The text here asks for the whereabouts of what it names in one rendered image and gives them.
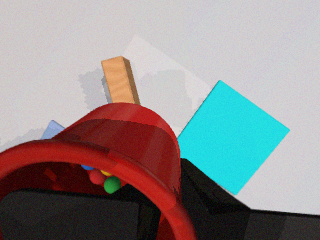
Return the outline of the red cup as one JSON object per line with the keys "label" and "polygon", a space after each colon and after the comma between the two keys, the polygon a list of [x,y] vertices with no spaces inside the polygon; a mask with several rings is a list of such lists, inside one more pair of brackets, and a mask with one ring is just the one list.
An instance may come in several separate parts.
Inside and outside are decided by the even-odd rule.
{"label": "red cup", "polygon": [[[180,147],[160,115],[138,104],[102,105],[51,139],[0,153],[0,201],[21,188],[110,195],[81,165],[102,170],[148,197],[161,211],[156,240],[198,240],[182,204]],[[107,176],[107,178],[111,177]]]}

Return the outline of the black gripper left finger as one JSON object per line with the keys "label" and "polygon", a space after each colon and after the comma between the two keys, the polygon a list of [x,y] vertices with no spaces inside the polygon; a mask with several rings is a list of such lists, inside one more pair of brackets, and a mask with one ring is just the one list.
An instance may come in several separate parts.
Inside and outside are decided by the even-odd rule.
{"label": "black gripper left finger", "polygon": [[0,201],[3,240],[156,240],[160,217],[128,183],[108,196],[28,187]]}

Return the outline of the red marble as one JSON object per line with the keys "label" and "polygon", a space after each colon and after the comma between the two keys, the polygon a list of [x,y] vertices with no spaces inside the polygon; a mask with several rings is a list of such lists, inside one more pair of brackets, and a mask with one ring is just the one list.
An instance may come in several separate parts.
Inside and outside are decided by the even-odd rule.
{"label": "red marble", "polygon": [[90,175],[89,175],[89,178],[90,178],[90,181],[93,183],[93,184],[102,184],[103,182],[105,182],[105,180],[107,179],[107,176],[104,175],[101,170],[99,169],[93,169],[91,170],[90,172]]}

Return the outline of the green marble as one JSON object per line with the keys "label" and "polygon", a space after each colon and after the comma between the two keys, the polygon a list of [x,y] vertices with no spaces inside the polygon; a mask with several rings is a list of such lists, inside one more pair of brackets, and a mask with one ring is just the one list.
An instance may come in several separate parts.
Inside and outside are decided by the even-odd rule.
{"label": "green marble", "polygon": [[107,193],[112,194],[121,188],[121,181],[115,176],[107,178],[104,182],[104,189]]}

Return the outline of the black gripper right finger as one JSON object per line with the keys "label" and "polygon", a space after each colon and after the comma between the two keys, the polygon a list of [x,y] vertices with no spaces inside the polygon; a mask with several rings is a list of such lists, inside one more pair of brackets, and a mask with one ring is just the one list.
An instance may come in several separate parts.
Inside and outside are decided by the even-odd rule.
{"label": "black gripper right finger", "polygon": [[198,240],[320,240],[320,215],[251,209],[186,158],[182,204]]}

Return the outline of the wooden plank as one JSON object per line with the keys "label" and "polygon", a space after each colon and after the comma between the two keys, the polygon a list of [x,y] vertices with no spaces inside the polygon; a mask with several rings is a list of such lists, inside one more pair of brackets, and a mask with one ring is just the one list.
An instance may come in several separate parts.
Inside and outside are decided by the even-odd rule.
{"label": "wooden plank", "polygon": [[112,103],[140,104],[130,61],[118,56],[101,61]]}

